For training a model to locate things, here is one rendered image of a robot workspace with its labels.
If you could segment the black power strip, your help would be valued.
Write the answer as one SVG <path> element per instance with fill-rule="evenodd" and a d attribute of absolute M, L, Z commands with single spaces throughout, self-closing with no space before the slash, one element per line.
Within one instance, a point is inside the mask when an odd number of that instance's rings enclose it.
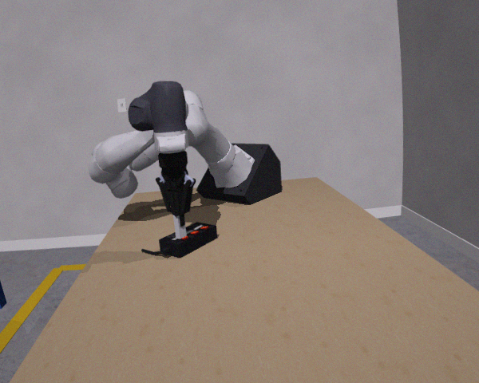
<path fill-rule="evenodd" d="M 159 239 L 160 250 L 162 251 L 148 251 L 141 249 L 141 251 L 152 255 L 171 255 L 177 258 L 191 253 L 192 251 L 210 243 L 217 239 L 216 225 L 206 223 L 194 223 L 186 227 L 187 236 L 182 239 L 176 239 L 175 232 Z M 164 249 L 163 249 L 164 248 Z"/>

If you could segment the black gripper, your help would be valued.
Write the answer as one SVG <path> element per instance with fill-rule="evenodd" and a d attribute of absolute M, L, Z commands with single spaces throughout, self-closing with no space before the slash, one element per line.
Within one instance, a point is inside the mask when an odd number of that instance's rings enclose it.
<path fill-rule="evenodd" d="M 184 213 L 190 211 L 192 190 L 196 179 L 188 175 L 186 151 L 159 153 L 158 158 L 162 170 L 156 182 L 160 187 L 167 211 L 173 214 L 176 239 L 182 239 L 187 236 Z"/>

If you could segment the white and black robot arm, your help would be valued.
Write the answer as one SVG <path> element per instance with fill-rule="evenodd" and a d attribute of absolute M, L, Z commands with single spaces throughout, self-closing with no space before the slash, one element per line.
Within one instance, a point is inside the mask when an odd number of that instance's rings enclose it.
<path fill-rule="evenodd" d="M 147 93 L 130 103 L 128 115 L 136 130 L 99 143 L 89 162 L 91 179 L 106 183 L 116 198 L 128 197 L 137 189 L 133 171 L 154 164 L 159 153 L 182 152 L 189 146 L 205 159 L 216 188 L 236 187 L 251 171 L 254 158 L 209 124 L 201 99 L 176 81 L 152 83 Z"/>

